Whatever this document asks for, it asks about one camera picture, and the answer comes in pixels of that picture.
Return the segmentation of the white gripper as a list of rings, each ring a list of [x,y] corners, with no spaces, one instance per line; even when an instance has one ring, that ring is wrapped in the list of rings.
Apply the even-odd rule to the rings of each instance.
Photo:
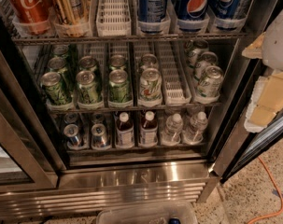
[[[283,71],[283,9],[249,46],[242,55],[249,59],[261,59],[272,69]],[[275,72],[269,77],[259,77],[256,81],[244,122],[250,133],[265,129],[283,109],[283,72]]]

